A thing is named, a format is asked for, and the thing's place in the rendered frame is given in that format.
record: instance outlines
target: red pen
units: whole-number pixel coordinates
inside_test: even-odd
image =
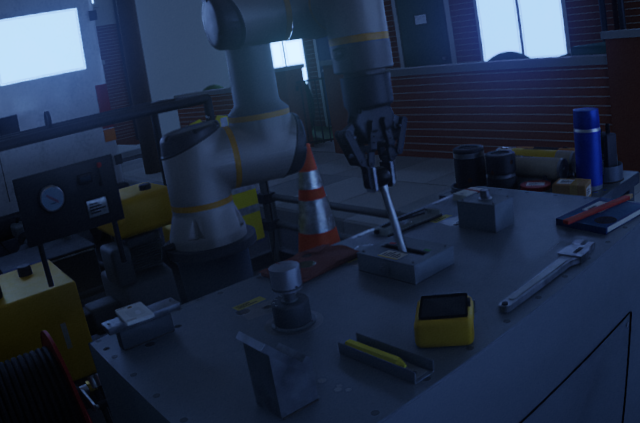
[[[576,221],[580,221],[580,220],[584,220],[585,218],[591,216],[591,215],[595,215],[596,213],[601,213],[604,210],[608,210],[609,208],[613,208],[614,206],[618,206],[622,203],[624,203],[625,201],[629,201],[631,199],[631,195],[630,194],[626,194],[623,195],[619,198],[616,198],[615,200],[611,200],[607,203],[605,203],[604,205],[600,205],[600,206],[594,206],[593,208],[590,208],[586,211],[583,211],[582,213],[578,213],[577,215],[573,215],[569,218],[565,218],[564,220],[562,220],[562,223],[564,223],[565,225],[571,225],[573,223],[575,223]]]

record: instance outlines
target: pressure gauge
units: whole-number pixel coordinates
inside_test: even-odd
[[[40,192],[40,204],[51,213],[58,211],[64,205],[64,191],[59,186],[45,186]]]

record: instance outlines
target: orange traffic cone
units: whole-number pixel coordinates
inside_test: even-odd
[[[340,241],[322,178],[307,143],[307,159],[298,173],[298,251]]]

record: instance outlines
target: blue book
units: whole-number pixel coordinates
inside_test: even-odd
[[[562,222],[562,220],[565,220],[573,215],[577,215],[578,213],[582,213],[583,211],[593,208],[594,206],[603,205],[605,203],[607,203],[607,201],[602,199],[589,202],[586,205],[583,205],[580,208],[567,213],[566,215],[562,215],[556,218],[556,225],[575,228],[576,230],[592,231],[594,233],[606,235],[608,233],[611,233],[619,226],[624,225],[628,221],[631,221],[636,216],[640,215],[640,203],[636,203],[635,201],[625,201],[620,205],[609,208],[608,210],[605,210],[601,213],[596,213],[595,215],[588,216],[585,219],[576,221],[571,225],[565,225]]]

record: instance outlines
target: door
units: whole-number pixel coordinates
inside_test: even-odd
[[[443,0],[395,0],[405,67],[451,63]]]

